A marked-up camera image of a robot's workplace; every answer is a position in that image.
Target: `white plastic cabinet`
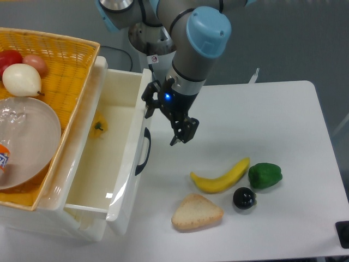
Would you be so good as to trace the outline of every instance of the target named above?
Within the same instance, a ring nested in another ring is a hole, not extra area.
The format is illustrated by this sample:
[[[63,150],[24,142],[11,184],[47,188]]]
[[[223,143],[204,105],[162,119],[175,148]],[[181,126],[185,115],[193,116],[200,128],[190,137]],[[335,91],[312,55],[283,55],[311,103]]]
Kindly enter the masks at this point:
[[[151,146],[150,121],[141,95],[151,81],[142,74],[107,69],[98,57],[58,169],[35,211],[0,206],[6,227],[98,241],[107,224],[124,234]],[[96,110],[108,131],[88,136]]]

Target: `open drawer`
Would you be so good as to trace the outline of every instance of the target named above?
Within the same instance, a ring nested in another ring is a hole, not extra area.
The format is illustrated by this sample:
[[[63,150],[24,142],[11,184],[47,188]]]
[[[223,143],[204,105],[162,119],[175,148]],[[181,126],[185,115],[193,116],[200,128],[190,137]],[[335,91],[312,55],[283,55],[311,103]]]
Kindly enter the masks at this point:
[[[126,232],[151,137],[141,95],[151,72],[109,69],[97,110],[108,131],[87,138],[64,210],[72,216],[107,220],[118,234]]]

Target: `white plate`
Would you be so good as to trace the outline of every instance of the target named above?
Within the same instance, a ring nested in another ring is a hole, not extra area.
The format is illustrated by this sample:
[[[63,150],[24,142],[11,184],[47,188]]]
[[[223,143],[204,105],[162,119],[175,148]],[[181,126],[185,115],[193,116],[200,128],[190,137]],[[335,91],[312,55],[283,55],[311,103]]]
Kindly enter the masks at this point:
[[[59,118],[49,105],[34,98],[16,99],[23,102],[26,119],[12,138],[0,189],[18,186],[34,177],[50,162],[61,139]]]

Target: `tomato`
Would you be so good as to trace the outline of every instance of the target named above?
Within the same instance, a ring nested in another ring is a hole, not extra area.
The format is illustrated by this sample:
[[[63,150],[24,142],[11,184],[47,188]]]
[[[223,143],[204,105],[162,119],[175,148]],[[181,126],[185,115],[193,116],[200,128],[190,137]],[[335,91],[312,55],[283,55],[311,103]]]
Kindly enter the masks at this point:
[[[22,63],[23,57],[16,50],[4,50],[0,52],[0,80],[5,69],[12,64]]]

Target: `yellow basket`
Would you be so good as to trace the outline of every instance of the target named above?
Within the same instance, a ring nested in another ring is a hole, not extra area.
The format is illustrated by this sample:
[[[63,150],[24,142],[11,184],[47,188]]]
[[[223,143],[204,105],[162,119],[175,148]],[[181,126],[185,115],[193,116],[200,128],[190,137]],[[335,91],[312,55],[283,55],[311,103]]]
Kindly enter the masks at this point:
[[[14,49],[24,57],[35,54],[49,68],[42,78],[39,99],[54,109],[62,127],[62,137],[51,163],[34,178],[17,187],[0,191],[0,205],[35,210],[56,169],[69,134],[85,84],[100,44],[64,35],[0,27],[0,51]],[[0,82],[0,99],[11,95]]]

